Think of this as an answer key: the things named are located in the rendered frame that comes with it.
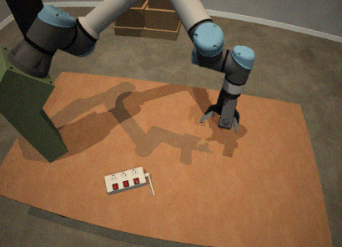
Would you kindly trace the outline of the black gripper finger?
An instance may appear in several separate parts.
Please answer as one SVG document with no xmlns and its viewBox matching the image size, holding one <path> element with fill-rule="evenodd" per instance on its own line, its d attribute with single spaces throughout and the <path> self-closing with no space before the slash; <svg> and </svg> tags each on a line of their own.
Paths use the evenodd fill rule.
<svg viewBox="0 0 342 247">
<path fill-rule="evenodd" d="M 237 133 L 239 129 L 239 112 L 237 111 L 237 109 L 234 112 L 233 125 L 234 125 L 234 132 Z"/>
<path fill-rule="evenodd" d="M 209 117 L 213 117 L 215 115 L 215 109 L 217 108 L 216 104 L 211 105 L 208 110 L 204 113 L 203 117 L 200 119 L 200 123 L 203 123 L 204 120 L 207 120 Z"/>
</svg>

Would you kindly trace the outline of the white power strip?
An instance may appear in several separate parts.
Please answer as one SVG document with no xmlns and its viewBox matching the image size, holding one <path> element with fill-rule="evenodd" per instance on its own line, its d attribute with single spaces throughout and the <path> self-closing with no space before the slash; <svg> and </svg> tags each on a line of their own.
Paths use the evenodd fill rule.
<svg viewBox="0 0 342 247">
<path fill-rule="evenodd" d="M 153 196 L 155 196 L 149 173 L 143 174 L 142 167 L 110 174 L 104 178 L 109 195 L 147 185 L 145 178 L 148 178 Z"/>
</svg>

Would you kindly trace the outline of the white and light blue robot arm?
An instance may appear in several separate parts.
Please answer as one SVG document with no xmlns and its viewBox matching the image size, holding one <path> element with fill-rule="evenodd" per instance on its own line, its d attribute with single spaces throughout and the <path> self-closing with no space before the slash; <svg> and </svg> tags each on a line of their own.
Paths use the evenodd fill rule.
<svg viewBox="0 0 342 247">
<path fill-rule="evenodd" d="M 46 78 L 58 49 L 73 56 L 88 56 L 95 49 L 99 34 L 139 1 L 104 0 L 86 17 L 76 20 L 63 10 L 46 5 L 24 39 L 10 50 L 8 60 L 30 76 Z M 224 90 L 230 94 L 242 93 L 254 65 L 254 51 L 239 45 L 232 51 L 224 49 L 224 33 L 200 0 L 169 2 L 194 44 L 191 62 L 225 73 Z"/>
</svg>

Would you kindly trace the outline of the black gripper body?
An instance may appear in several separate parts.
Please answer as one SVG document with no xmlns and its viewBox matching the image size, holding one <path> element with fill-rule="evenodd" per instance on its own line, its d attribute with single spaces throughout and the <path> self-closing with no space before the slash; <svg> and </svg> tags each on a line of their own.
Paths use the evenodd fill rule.
<svg viewBox="0 0 342 247">
<path fill-rule="evenodd" d="M 223 105 L 223 101 L 224 101 L 224 95 L 226 95 L 227 97 L 230 97 L 230 98 L 238 98 L 241 95 L 241 93 L 240 94 L 227 93 L 222 86 L 222 90 L 220 90 L 218 101 L 216 103 L 217 108 L 215 109 L 215 112 L 218 115 L 221 114 L 221 109 L 222 109 L 222 105 Z"/>
</svg>

